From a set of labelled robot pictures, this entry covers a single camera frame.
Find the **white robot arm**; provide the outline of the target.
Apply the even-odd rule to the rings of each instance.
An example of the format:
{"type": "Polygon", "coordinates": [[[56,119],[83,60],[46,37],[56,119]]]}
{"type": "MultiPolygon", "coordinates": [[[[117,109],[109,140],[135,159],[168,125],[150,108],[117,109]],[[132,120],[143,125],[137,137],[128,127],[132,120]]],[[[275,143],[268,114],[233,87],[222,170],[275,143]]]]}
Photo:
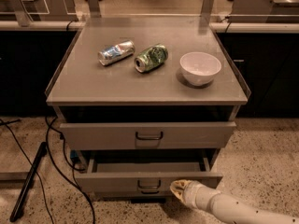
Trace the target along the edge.
{"type": "Polygon", "coordinates": [[[184,205],[205,211],[225,224],[299,224],[298,217],[249,206],[198,181],[176,180],[171,183],[170,190],[184,205]]]}

